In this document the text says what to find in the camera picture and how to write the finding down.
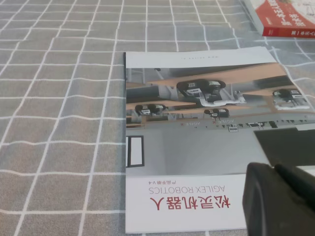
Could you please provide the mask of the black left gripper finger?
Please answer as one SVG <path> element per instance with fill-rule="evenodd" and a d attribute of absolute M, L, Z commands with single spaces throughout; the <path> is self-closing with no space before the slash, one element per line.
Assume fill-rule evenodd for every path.
<path fill-rule="evenodd" d="M 313 236 L 315 177 L 293 166 L 250 163 L 243 211 L 250 236 Z"/>

